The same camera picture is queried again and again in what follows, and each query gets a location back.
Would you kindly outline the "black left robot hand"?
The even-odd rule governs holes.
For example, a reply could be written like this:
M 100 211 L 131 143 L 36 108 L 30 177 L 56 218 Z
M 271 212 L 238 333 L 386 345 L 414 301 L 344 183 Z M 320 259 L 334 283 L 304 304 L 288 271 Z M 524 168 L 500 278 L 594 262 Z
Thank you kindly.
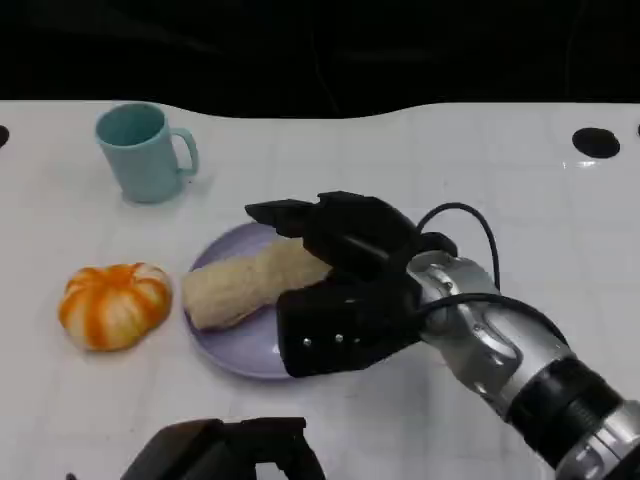
M 288 479 L 323 479 L 304 436 L 302 417 L 239 422 L 190 420 L 159 430 L 122 477 L 145 479 L 255 479 L 256 466 L 274 464 Z

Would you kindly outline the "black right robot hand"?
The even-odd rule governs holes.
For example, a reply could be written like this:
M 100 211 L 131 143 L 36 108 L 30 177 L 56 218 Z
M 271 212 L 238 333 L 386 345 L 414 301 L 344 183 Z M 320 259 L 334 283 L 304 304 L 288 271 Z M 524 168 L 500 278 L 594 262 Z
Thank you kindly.
M 414 344 L 421 289 L 395 262 L 414 224 L 371 196 L 321 193 L 315 203 L 249 204 L 246 213 L 326 263 L 322 281 L 276 302 L 280 356 L 294 378 L 365 369 Z

